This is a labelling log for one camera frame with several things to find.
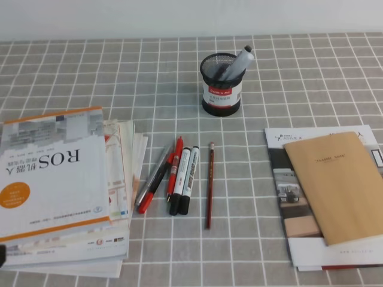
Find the brown notebook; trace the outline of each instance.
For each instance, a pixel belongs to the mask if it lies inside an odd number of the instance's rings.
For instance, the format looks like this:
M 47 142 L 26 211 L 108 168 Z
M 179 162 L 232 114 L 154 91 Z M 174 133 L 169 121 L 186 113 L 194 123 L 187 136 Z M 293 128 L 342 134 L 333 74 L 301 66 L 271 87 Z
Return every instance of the brown notebook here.
M 354 132 L 284 148 L 328 245 L 383 235 L 383 179 Z

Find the red pencil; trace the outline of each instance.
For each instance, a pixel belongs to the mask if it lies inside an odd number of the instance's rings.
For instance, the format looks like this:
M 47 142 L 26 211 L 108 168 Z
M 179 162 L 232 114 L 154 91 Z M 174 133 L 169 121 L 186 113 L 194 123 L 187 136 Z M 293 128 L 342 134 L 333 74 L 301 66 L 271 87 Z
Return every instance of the red pencil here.
M 214 143 L 210 143 L 210 162 L 209 162 L 209 190 L 208 190 L 208 216 L 206 220 L 206 228 L 210 229 L 211 212 L 213 205 L 213 177 L 214 177 Z

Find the pencil cup label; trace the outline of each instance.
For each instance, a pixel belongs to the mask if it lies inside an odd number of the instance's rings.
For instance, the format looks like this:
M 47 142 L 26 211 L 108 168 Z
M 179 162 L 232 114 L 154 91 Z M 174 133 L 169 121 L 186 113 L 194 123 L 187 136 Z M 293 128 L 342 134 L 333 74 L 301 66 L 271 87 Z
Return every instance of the pencil cup label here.
M 203 83 L 203 99 L 215 108 L 230 108 L 241 99 L 242 82 L 234 88 L 213 88 Z

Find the black mesh pencil cup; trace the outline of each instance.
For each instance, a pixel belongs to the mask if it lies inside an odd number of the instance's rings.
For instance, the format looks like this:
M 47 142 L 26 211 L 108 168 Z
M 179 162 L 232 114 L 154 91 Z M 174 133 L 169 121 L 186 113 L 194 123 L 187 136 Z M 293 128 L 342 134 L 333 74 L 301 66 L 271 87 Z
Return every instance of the black mesh pencil cup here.
M 202 106 L 216 117 L 232 115 L 241 106 L 242 77 L 246 70 L 233 80 L 219 80 L 235 58 L 233 54 L 218 53 L 206 57 L 200 65 L 203 78 Z

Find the red marker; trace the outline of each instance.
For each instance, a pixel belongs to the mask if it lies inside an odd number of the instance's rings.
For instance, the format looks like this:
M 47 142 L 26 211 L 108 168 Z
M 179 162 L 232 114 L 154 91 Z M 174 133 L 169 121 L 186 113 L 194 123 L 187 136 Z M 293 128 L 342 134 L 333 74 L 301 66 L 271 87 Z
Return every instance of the red marker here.
M 160 185 L 163 177 L 165 176 L 165 173 L 168 171 L 168 169 L 171 167 L 172 161 L 173 161 L 174 154 L 170 154 L 168 160 L 166 163 L 163 164 L 162 167 L 160 167 L 158 176 L 153 180 L 153 183 L 150 186 L 149 192 L 145 195 L 144 199 L 142 200 L 141 204 L 138 208 L 138 213 L 145 213 L 148 209 L 151 200 L 154 197 L 154 194 L 156 193 L 158 186 Z
M 173 194 L 173 191 L 174 191 L 175 179 L 177 178 L 178 165 L 180 164 L 180 158 L 181 158 L 183 148 L 184 148 L 184 141 L 182 140 L 182 137 L 179 137 L 177 140 L 177 144 L 175 146 L 172 169 L 170 171 L 170 177 L 169 177 L 169 183 L 168 183 L 168 202 L 170 200 L 170 196 Z

